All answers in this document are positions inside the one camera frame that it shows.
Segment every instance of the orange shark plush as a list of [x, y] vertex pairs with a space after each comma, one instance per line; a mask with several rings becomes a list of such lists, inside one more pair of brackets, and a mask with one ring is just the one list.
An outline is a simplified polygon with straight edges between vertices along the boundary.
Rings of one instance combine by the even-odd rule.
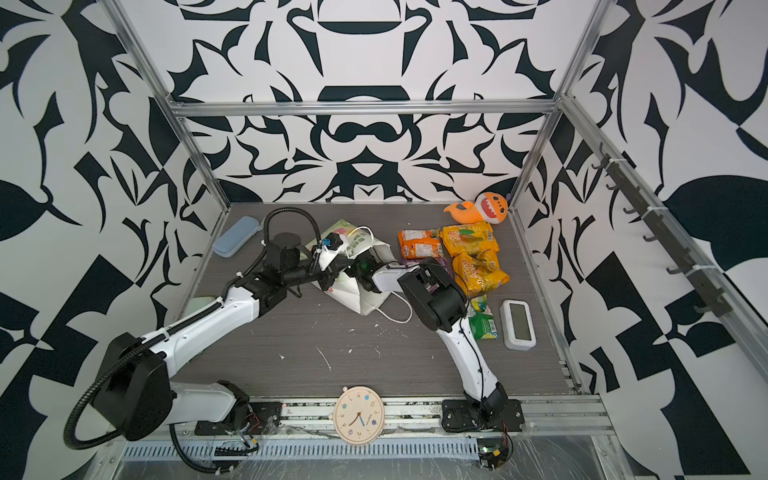
[[474, 203], [467, 201], [461, 204], [448, 205], [443, 211], [450, 213], [453, 220], [461, 224], [482, 221], [501, 223], [507, 217], [509, 206], [504, 197], [488, 192], [480, 194]]

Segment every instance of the patterned backdrop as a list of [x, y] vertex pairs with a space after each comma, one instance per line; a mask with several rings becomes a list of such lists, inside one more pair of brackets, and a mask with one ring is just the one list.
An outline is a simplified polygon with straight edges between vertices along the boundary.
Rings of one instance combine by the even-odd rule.
[[93, 0], [0, 1], [0, 116], [0, 476], [63, 478], [107, 344], [180, 312], [220, 208]]
[[509, 196], [542, 114], [193, 118], [235, 202]]
[[471, 100], [552, 98], [594, 0], [123, 4], [178, 100]]
[[[619, 0], [578, 102], [765, 318], [768, 4]], [[563, 120], [518, 212], [639, 475], [762, 478], [768, 385]]]
[[621, 0], [574, 91], [768, 316], [768, 3]]

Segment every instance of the clock face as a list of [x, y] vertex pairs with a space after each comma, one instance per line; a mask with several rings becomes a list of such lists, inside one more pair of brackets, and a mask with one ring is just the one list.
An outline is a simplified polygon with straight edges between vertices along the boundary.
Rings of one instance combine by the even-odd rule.
[[384, 404], [368, 387], [348, 389], [333, 410], [333, 426], [342, 439], [353, 445], [370, 443], [384, 426]]

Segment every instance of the black cable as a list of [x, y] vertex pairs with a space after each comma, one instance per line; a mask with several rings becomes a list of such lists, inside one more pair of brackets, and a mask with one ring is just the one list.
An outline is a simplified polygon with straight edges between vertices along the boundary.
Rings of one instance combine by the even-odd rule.
[[[184, 320], [182, 323], [179, 323], [176, 326], [172, 326], [167, 330], [168, 335], [173, 335], [179, 330], [188, 327], [200, 319], [203, 319], [213, 311], [218, 310], [220, 306], [221, 303], [216, 302], [202, 312]], [[122, 356], [117, 362], [115, 362], [106, 372], [104, 372], [102, 376], [100, 376], [95, 382], [91, 384], [91, 386], [85, 390], [85, 393], [83, 393], [77, 403], [74, 404], [74, 407], [72, 408], [72, 411], [69, 413], [69, 417], [67, 418], [67, 422], [64, 424], [64, 444], [67, 447], [73, 450], [91, 449], [120, 436], [120, 432], [118, 430], [113, 430], [95, 439], [80, 440], [75, 435], [74, 431], [78, 426], [78, 421], [80, 420], [80, 416], [83, 414], [85, 407], [88, 406], [88, 403], [90, 403], [91, 400], [99, 392], [99, 390], [101, 390], [101, 387], [104, 386], [117, 372], [125, 368], [128, 363], [134, 361], [140, 355], [147, 352], [151, 347], [165, 340], [165, 338], [165, 335], [155, 336], [154, 338], [149, 339], [147, 342], [142, 343], [135, 349], [131, 350]]]
[[242, 276], [236, 276], [235, 278], [233, 278], [232, 280], [230, 280], [229, 282], [227, 282], [224, 285], [224, 288], [221, 291], [221, 298], [222, 299], [226, 300], [227, 299], [227, 294], [229, 293], [230, 288], [232, 287], [232, 285], [237, 283], [238, 280], [241, 280], [242, 278], [244, 278], [249, 273], [253, 272], [259, 266], [259, 263], [261, 263], [261, 260], [264, 260], [264, 256], [266, 255], [266, 244], [269, 243], [269, 241], [270, 241], [270, 221], [276, 215], [284, 214], [286, 212], [293, 212], [295, 214], [303, 215], [312, 224], [312, 230], [314, 230], [314, 233], [315, 233], [316, 245], [315, 245], [315, 247], [313, 247], [313, 250], [312, 250], [312, 254], [311, 254], [312, 263], [310, 264], [310, 270], [309, 271], [311, 273], [315, 271], [315, 269], [317, 268], [317, 264], [319, 262], [319, 256], [315, 255], [314, 253], [316, 252], [316, 249], [320, 248], [320, 241], [321, 241], [321, 239], [320, 239], [320, 228], [317, 226], [317, 222], [312, 217], [312, 215], [309, 214], [309, 212], [307, 212], [305, 210], [302, 210], [300, 208], [296, 208], [296, 207], [276, 208], [275, 210], [272, 210], [271, 212], [269, 212], [266, 215], [266, 217], [264, 217], [264, 234], [263, 234], [264, 248], [261, 249], [261, 251], [259, 252], [259, 256], [256, 257], [256, 259], [253, 261], [253, 263], [250, 264], [250, 266], [244, 272], [241, 273]]
[[[275, 210], [272, 210], [269, 212], [266, 217], [264, 217], [264, 243], [265, 246], [263, 249], [261, 249], [261, 253], [259, 253], [259, 256], [254, 260], [252, 264], [248, 267], [246, 271], [243, 272], [243, 276], [246, 276], [248, 273], [253, 272], [253, 270], [256, 269], [257, 266], [259, 266], [259, 263], [261, 263], [261, 260], [264, 258], [264, 255], [266, 254], [266, 244], [270, 241], [270, 221], [273, 217], [279, 214], [284, 214], [286, 212], [293, 212], [295, 214], [303, 215], [307, 218], [307, 220], [310, 221], [312, 224], [312, 229], [315, 232], [315, 241], [317, 242], [317, 247], [319, 248], [320, 242], [322, 239], [320, 238], [320, 228], [317, 226], [317, 222], [312, 217], [312, 215], [309, 214], [309, 212], [306, 212], [305, 210], [302, 210], [300, 208], [296, 207], [281, 207], [276, 208]], [[312, 271], [314, 265], [317, 263], [317, 258], [314, 257], [312, 260], [312, 266], [310, 267], [310, 272]]]
[[478, 355], [477, 350], [475, 350], [475, 347], [472, 346], [472, 342], [470, 342], [469, 338], [467, 338], [467, 334], [464, 333], [464, 329], [459, 327], [458, 331], [462, 333], [462, 335], [464, 336], [464, 340], [467, 341], [467, 343], [469, 344], [469, 348], [472, 349], [472, 352], [475, 354], [475, 358], [478, 360], [478, 365], [480, 366], [480, 403], [482, 403], [483, 395], [485, 393], [483, 389], [483, 387], [485, 387], [485, 376], [483, 375], [483, 371], [482, 371], [482, 363], [480, 363], [480, 355]]
[[184, 450], [181, 449], [181, 445], [179, 444], [179, 438], [176, 436], [176, 425], [174, 423], [171, 423], [168, 426], [168, 429], [170, 430], [170, 442], [174, 444], [174, 449], [176, 449], [176, 453], [179, 455], [179, 458], [181, 458], [181, 461], [184, 462], [184, 464], [192, 468], [195, 472], [200, 473], [208, 473], [208, 474], [215, 474], [215, 473], [222, 473], [220, 468], [217, 467], [207, 467], [205, 465], [200, 465], [198, 463], [195, 463], [195, 461], [192, 458], [189, 458], [186, 453], [184, 453]]

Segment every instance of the blue pencil case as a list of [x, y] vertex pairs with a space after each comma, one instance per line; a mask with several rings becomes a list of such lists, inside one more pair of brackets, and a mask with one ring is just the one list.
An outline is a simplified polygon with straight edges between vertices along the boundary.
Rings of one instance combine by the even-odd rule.
[[232, 227], [214, 242], [214, 253], [219, 257], [229, 258], [263, 228], [261, 222], [253, 217], [241, 217]]

